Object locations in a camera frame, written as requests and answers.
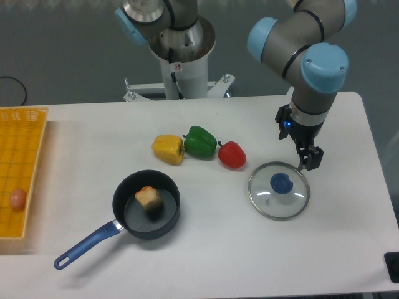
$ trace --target yellow basket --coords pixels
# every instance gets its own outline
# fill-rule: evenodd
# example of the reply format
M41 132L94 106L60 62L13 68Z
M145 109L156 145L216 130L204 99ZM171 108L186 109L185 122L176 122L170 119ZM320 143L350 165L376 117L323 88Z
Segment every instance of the yellow basket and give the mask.
M0 239L24 237L47 111L46 107L0 108ZM9 205L17 188L27 194L21 212Z

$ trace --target blue joint cap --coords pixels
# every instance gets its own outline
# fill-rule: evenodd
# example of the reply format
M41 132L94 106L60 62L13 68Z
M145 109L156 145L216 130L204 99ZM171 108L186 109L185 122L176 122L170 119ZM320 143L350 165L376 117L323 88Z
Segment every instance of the blue joint cap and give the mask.
M255 24L255 26L251 29L248 35L248 51L259 62L262 62L264 45L266 43L267 37L269 36L269 33L271 32L276 22L277 20L273 19L272 17L265 17Z
M125 33L134 44L142 45L147 42L120 8L115 11L115 17L123 33Z
M357 3L356 0L344 0L345 4L345 22L342 28L345 28L355 19L357 12Z
M349 59L344 50L322 42L306 50L300 70L310 87L330 94L342 88L348 67Z

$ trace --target bread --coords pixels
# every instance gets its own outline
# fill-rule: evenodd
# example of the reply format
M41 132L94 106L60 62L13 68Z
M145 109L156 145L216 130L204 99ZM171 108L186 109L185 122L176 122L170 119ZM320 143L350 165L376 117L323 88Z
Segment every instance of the bread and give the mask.
M158 212L163 207L163 201L158 190L145 186L135 195L146 213Z

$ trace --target bell pepper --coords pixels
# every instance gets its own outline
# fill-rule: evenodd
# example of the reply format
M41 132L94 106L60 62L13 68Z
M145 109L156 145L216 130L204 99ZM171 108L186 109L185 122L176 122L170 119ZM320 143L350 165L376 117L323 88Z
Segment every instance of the bell pepper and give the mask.
M220 145L218 157L224 165L237 169L245 164L247 156L236 142L229 141L222 145L222 142L219 141L218 144Z
M155 156L172 165L179 165L185 154L183 140L176 135L157 136L151 148Z
M200 126L192 126L185 137L185 151L197 158L210 158L216 149L216 138Z

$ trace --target red bell pepper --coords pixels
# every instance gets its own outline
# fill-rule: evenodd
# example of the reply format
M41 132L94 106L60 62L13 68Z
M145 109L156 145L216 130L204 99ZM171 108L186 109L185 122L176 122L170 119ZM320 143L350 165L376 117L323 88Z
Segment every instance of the red bell pepper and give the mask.
M229 141L222 145L222 142L219 141L218 144L220 145L218 157L224 165L237 169L245 164L247 156L236 142Z

